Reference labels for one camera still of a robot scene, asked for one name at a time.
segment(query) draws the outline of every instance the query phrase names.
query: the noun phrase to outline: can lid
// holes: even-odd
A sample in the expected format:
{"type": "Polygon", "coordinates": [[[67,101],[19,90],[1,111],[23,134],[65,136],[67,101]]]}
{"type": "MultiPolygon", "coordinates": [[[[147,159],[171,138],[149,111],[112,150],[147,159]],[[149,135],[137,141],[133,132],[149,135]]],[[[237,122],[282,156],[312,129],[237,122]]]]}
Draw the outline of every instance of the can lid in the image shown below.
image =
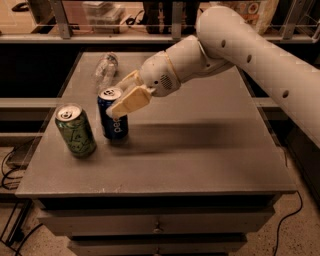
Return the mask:
{"type": "Polygon", "coordinates": [[[118,87],[104,88],[99,92],[99,97],[103,100],[116,100],[122,95],[122,90],[118,87]]]}
{"type": "Polygon", "coordinates": [[[60,106],[56,111],[56,118],[66,122],[76,119],[80,116],[82,107],[76,103],[67,103],[60,106]]]}

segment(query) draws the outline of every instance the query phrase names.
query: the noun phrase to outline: box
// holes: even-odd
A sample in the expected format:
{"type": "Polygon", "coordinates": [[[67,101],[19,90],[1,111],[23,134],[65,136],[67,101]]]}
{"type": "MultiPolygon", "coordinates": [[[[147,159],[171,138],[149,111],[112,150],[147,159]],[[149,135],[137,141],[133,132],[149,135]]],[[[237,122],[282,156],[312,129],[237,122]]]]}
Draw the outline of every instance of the box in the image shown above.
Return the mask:
{"type": "Polygon", "coordinates": [[[121,4],[114,4],[102,15],[87,15],[86,18],[93,30],[98,33],[119,33],[120,21],[125,15],[125,8],[121,4]]]}
{"type": "Polygon", "coordinates": [[[83,2],[83,9],[85,11],[86,16],[101,16],[110,11],[114,6],[113,2],[83,2]]]}

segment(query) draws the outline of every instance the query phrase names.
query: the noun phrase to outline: drawer handle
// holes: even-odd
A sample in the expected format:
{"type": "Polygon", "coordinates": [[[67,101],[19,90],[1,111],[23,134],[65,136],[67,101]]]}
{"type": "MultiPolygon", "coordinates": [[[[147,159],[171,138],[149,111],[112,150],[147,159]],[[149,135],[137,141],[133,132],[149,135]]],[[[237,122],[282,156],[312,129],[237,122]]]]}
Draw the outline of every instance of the drawer handle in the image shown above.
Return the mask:
{"type": "Polygon", "coordinates": [[[161,234],[163,232],[163,229],[160,228],[160,223],[157,222],[155,225],[155,228],[152,231],[154,234],[161,234]]]}

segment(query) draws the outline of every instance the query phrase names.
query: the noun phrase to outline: drawer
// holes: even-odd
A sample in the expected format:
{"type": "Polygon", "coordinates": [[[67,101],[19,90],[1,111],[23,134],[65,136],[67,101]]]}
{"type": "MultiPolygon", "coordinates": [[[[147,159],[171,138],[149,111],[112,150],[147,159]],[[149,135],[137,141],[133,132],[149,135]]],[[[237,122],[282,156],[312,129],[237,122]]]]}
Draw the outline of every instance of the drawer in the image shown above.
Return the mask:
{"type": "Polygon", "coordinates": [[[247,233],[259,230],[274,214],[272,207],[256,212],[239,209],[170,209],[170,212],[162,209],[42,211],[39,220],[58,236],[247,233]]]}
{"type": "Polygon", "coordinates": [[[241,234],[151,235],[70,241],[68,248],[79,256],[184,254],[194,256],[237,251],[245,243],[246,238],[241,234]]]}

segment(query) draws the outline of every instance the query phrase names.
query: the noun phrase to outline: table surface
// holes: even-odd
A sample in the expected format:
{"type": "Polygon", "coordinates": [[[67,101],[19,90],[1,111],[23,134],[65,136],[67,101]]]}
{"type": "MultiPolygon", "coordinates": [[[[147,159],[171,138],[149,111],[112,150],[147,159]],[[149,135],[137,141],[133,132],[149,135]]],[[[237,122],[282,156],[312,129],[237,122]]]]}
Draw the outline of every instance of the table surface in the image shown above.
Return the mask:
{"type": "MultiPolygon", "coordinates": [[[[194,79],[129,115],[129,136],[111,143],[102,134],[90,75],[102,53],[83,53],[62,102],[89,116],[96,151],[71,155],[51,119],[16,192],[18,197],[239,195],[290,193],[281,151],[234,67],[194,79]]],[[[152,53],[117,52],[114,81],[152,53]]]]}

